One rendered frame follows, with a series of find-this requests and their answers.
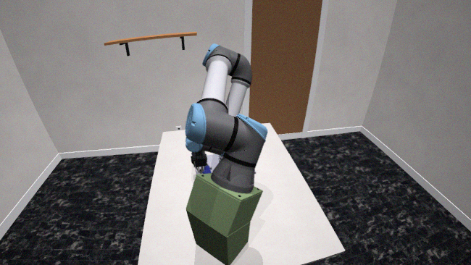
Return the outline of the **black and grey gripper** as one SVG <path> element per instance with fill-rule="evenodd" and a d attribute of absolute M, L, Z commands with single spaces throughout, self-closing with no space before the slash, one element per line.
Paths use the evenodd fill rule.
<path fill-rule="evenodd" d="M 203 155 L 202 155 L 203 154 Z M 204 172 L 205 166 L 207 166 L 207 154 L 205 154 L 205 151 L 203 152 L 197 152 L 197 153 L 191 153 L 191 163 L 194 165 L 194 168 L 199 169 L 201 167 L 201 170 L 197 170 L 200 174 Z M 200 156 L 200 158 L 199 158 Z M 193 157 L 193 158 L 192 158 Z M 196 165 L 195 165 L 196 164 Z"/>

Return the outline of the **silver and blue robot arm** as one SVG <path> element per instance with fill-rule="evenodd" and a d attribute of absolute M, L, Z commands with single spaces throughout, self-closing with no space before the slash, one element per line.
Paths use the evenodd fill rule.
<path fill-rule="evenodd" d="M 251 65 L 244 55 L 215 43 L 202 64 L 209 71 L 201 99 L 188 112 L 186 148 L 223 156 L 212 172 L 212 181 L 233 192 L 251 193 L 267 137 L 264 125 L 239 114 L 252 81 Z M 228 75 L 232 85 L 225 103 Z"/>

